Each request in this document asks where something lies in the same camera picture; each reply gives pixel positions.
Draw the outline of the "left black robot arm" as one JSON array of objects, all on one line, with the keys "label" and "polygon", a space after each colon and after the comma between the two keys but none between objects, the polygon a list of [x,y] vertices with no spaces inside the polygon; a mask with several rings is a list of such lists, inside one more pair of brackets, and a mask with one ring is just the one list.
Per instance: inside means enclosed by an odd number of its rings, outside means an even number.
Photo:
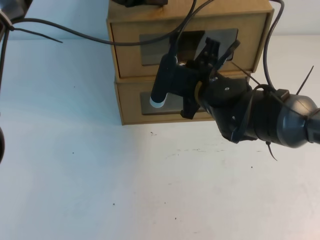
[{"label": "left black robot arm", "polygon": [[[17,23],[40,23],[40,24],[44,24],[44,25],[48,25],[48,26],[52,26],[54,28],[63,30],[65,32],[68,32],[70,34],[76,35],[78,37],[93,41],[93,42],[97,42],[97,43],[101,43],[101,44],[105,44],[105,45],[110,45],[110,46],[120,46],[120,47],[133,47],[133,46],[143,46],[143,45],[150,45],[150,44],[154,44],[157,43],[159,41],[162,41],[164,39],[168,39],[169,37],[172,37],[174,35],[176,35],[177,33],[182,34],[184,28],[187,26],[187,24],[189,23],[189,21],[205,6],[207,6],[208,4],[210,4],[211,2],[213,2],[213,0],[208,0],[205,3],[203,3],[202,5],[200,5],[196,10],[194,10],[195,5],[196,5],[196,0],[193,1],[191,8],[188,12],[188,14],[186,15],[186,17],[183,19],[183,21],[176,27],[174,28],[172,31],[166,33],[165,35],[162,35],[160,37],[157,38],[153,38],[150,40],[145,40],[145,41],[137,41],[137,42],[115,42],[115,41],[110,41],[110,40],[103,40],[97,37],[93,37],[78,31],[75,31],[73,29],[70,29],[68,27],[59,25],[57,23],[48,21],[48,20],[43,20],[43,19],[38,19],[38,18],[22,18],[22,19],[16,19],[13,21],[11,21],[7,15],[0,10],[0,21],[3,23],[3,30],[4,30],[4,35],[3,35],[3,42],[2,42],[2,47],[1,47],[1,52],[0,52],[0,91],[1,91],[1,87],[2,87],[2,80],[3,80],[3,72],[4,72],[4,64],[5,64],[5,56],[6,56],[6,50],[7,50],[7,44],[8,44],[8,39],[9,39],[9,32],[13,32],[13,31],[22,31],[22,32],[26,32],[29,34],[33,34],[33,35],[37,35],[37,36],[41,36],[44,37],[48,40],[52,40],[58,43],[63,43],[62,41],[59,41],[55,38],[49,37],[47,35],[44,34],[40,34],[38,32],[34,32],[34,31],[29,31],[26,29],[18,29],[14,27],[14,24]],[[239,40],[235,40],[231,46],[227,49],[227,51],[225,52],[225,54],[223,56],[229,57],[231,55],[231,53],[233,53],[235,51],[235,49],[240,45],[240,41]],[[2,163],[4,154],[5,154],[5,136],[3,133],[2,128],[0,128],[0,163]]]}]

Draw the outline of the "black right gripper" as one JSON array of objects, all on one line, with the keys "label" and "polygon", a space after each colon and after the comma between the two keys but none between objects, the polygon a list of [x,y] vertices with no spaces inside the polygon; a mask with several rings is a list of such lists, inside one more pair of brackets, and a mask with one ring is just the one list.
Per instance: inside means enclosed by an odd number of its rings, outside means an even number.
[{"label": "black right gripper", "polygon": [[220,42],[207,37],[195,60],[179,67],[180,115],[191,120],[203,108],[215,119],[221,135],[233,143],[253,139],[239,132],[242,120],[233,118],[237,104],[252,88],[246,79],[225,77],[218,71],[240,44],[235,40],[219,58]]}]

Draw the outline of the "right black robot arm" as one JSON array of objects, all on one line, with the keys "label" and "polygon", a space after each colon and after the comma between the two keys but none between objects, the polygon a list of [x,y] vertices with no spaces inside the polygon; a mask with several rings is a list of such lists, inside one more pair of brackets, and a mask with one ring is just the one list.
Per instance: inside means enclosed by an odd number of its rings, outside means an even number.
[{"label": "right black robot arm", "polygon": [[181,116],[191,119],[199,108],[210,114],[221,135],[232,143],[261,140],[298,148],[320,141],[320,109],[307,96],[275,89],[270,84],[250,86],[245,78],[218,72],[240,45],[234,41],[223,56],[208,38],[195,60],[176,70],[175,92],[183,97]]}]

